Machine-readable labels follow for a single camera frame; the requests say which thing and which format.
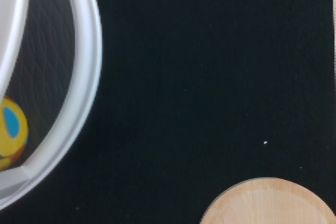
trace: blue spot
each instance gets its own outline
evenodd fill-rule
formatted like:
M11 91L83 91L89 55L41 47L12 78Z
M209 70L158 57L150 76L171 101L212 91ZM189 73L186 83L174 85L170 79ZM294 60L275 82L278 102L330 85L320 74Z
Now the blue spot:
M8 133L12 138L18 136L20 132L20 123L18 123L18 117L12 110L5 107L3 110L3 115L5 115L5 122L6 122L6 127L8 127Z

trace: white plastic rim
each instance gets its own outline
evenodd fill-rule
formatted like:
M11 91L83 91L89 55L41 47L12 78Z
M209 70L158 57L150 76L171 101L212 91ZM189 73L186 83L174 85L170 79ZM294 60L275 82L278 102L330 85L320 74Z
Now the white plastic rim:
M0 173L0 210L33 189L60 162L83 128L102 65L102 29L96 0L71 0L75 62L63 108L48 135L20 168Z
M0 0L0 101L18 58L27 8L27 0Z

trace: yellow ball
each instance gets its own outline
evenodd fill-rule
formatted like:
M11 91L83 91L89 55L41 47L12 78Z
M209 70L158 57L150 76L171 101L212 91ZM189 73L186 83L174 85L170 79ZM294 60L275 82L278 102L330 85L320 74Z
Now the yellow ball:
M29 138L29 125L18 104L3 98L0 104L0 171L17 162Z

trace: black background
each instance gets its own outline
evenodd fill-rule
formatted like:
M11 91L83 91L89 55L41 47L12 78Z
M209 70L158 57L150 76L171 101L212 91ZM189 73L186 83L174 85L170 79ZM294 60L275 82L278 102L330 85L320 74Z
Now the black background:
M198 223L221 192L266 176L336 211L332 0L98 2L90 117L2 222Z

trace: light wood surface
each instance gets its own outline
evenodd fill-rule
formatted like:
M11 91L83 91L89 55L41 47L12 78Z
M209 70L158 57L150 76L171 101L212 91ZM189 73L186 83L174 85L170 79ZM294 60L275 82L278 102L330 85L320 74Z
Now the light wood surface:
M276 178L249 180L218 197L201 224L336 224L320 197Z

